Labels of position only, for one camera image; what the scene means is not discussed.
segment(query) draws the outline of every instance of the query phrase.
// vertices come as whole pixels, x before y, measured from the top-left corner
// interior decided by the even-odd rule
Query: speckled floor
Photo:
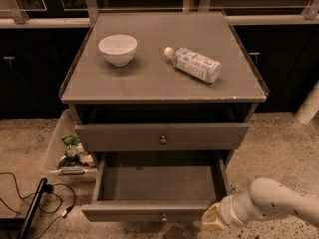
[[[56,119],[0,121],[0,172],[16,175],[22,196],[35,191],[41,179],[44,154],[56,123]],[[296,191],[319,197],[319,116],[305,126],[299,124],[291,113],[255,114],[250,124],[244,143],[227,168],[232,193],[244,191],[256,177],[266,176]],[[2,175],[0,181],[0,198],[25,214],[27,204],[21,203],[18,198],[12,178]],[[58,179],[49,178],[49,182],[56,183]],[[80,206],[90,203],[94,183],[70,185],[77,193],[76,207],[65,219],[58,219],[42,238],[319,238],[318,229],[295,217],[251,222],[245,228],[223,232],[208,231],[199,222],[90,223]],[[59,190],[57,193],[64,199],[62,209],[53,215],[37,211],[28,238],[40,236],[50,222],[71,204],[72,194],[67,189]],[[46,203],[47,210],[52,210],[58,202],[47,197],[42,204]],[[0,203],[0,216],[14,215]],[[16,231],[0,231],[1,239],[15,238],[16,235]]]

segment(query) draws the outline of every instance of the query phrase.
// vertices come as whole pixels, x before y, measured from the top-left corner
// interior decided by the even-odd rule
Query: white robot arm
[[[254,180],[246,192],[229,195],[202,216],[212,230],[240,228],[252,220],[265,221],[293,215],[319,228],[319,199],[297,193],[269,178]]]

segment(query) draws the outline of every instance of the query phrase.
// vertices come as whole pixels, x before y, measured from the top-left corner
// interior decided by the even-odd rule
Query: electrical cable
[[[19,196],[19,198],[20,198],[22,201],[24,201],[24,200],[27,199],[28,197],[30,197],[30,196],[32,196],[32,195],[35,194],[35,193],[31,193],[31,194],[29,194],[29,195],[27,195],[27,196],[25,196],[25,197],[22,197],[21,194],[20,194],[20,190],[19,190],[18,183],[17,183],[17,180],[16,180],[15,175],[14,175],[13,173],[11,173],[11,172],[0,172],[0,175],[11,175],[11,176],[13,177],[13,180],[14,180],[14,183],[15,183],[15,187],[16,187],[18,196]],[[73,193],[73,202],[72,202],[72,205],[70,205],[68,208],[66,208],[61,215],[57,216],[54,220],[52,220],[51,223],[48,225],[48,227],[42,232],[42,234],[41,234],[40,236],[36,237],[36,239],[40,239],[40,238],[48,231],[48,229],[53,225],[53,223],[56,222],[59,218],[66,218],[66,216],[68,215],[68,213],[72,211],[73,207],[74,207],[75,204],[76,204],[76,193],[75,193],[74,189],[73,189],[71,186],[69,186],[69,185],[67,185],[67,184],[64,184],[64,183],[57,183],[57,184],[53,184],[53,185],[48,184],[47,186],[48,186],[48,187],[47,187],[48,192],[45,192],[45,193],[47,193],[47,194],[52,194],[52,195],[56,196],[57,199],[59,199],[59,204],[58,204],[58,207],[56,207],[53,211],[44,210],[43,207],[41,207],[41,206],[39,205],[38,208],[40,209],[41,212],[43,212],[43,213],[45,213],[45,214],[54,214],[54,213],[56,213],[56,212],[60,209],[60,207],[62,206],[63,199],[61,198],[61,196],[59,196],[58,194],[55,194],[55,193],[52,192],[52,191],[53,191],[53,188],[56,187],[56,186],[65,186],[65,187],[69,188],[69,189],[72,191],[72,193]],[[17,212],[17,211],[15,211],[15,210],[13,210],[11,207],[9,207],[1,198],[0,198],[0,201],[1,201],[9,210],[11,210],[12,212],[14,212],[14,213],[17,214],[15,218],[17,218],[17,217],[21,214],[20,212]]]
[[[16,216],[14,218],[17,218],[19,217],[19,215],[21,215],[21,212],[19,211],[15,211],[13,210],[9,205],[7,205],[3,200],[2,198],[0,198],[0,201],[3,203],[4,206],[6,206],[10,211],[14,212],[16,214]]]
[[[28,91],[30,92],[32,98],[34,99],[34,101],[37,103],[37,105],[39,106],[39,108],[41,109],[41,111],[43,112],[44,111],[44,108],[43,106],[41,105],[41,103],[39,102],[39,100],[37,99],[37,97],[35,96],[34,92],[32,91],[32,89],[30,88],[30,86],[28,85],[27,81],[23,78],[23,76],[21,74],[19,74],[17,71],[15,71],[13,69],[13,66],[12,66],[12,61],[13,59],[10,59],[10,60],[7,60],[7,62],[9,63],[9,68],[10,68],[10,71],[15,74],[17,77],[19,77],[23,82],[24,84],[26,85]]]

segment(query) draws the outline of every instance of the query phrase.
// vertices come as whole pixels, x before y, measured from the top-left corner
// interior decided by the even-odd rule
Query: bottle label
[[[180,48],[176,56],[178,68],[206,82],[212,82],[212,74],[220,70],[220,63],[187,48]]]

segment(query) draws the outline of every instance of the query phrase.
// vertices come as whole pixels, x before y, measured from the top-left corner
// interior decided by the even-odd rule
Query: nightstand top
[[[115,34],[138,40],[124,67],[109,64],[99,42]],[[187,47],[222,64],[214,84],[173,66],[163,51]],[[66,104],[263,102],[266,94],[219,12],[100,14],[62,94]]]

